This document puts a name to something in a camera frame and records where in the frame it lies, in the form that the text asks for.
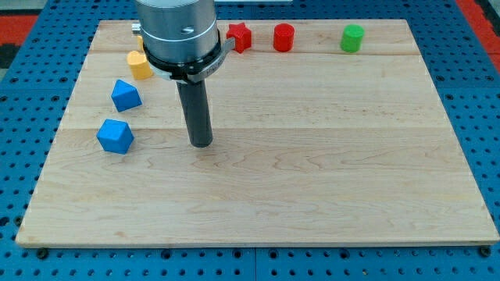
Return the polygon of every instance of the blue block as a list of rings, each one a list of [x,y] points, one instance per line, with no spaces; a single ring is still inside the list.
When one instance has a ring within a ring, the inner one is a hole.
[[[111,99],[118,112],[142,105],[138,89],[127,82],[117,80],[112,89]]]
[[[134,135],[127,122],[106,119],[97,132],[97,138],[105,151],[126,154]]]

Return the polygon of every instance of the wooden cutting board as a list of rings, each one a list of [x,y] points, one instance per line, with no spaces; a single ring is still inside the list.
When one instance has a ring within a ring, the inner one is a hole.
[[[221,34],[229,22],[220,21]],[[207,81],[214,141],[189,144],[175,83],[135,81],[130,21],[103,21],[17,242],[23,247],[336,247],[498,241],[404,20],[302,20],[291,52],[277,21]],[[343,28],[362,50],[339,48]],[[116,79],[143,105],[118,113]],[[128,154],[104,152],[106,118]]]

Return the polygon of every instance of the blue perforated surface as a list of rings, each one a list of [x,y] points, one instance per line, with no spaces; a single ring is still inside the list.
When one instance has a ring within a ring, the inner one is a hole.
[[[495,223],[500,77],[453,1],[219,6],[221,19],[407,19]],[[24,250],[14,238],[99,20],[131,0],[51,0],[0,84],[0,279],[500,279],[500,247]]]

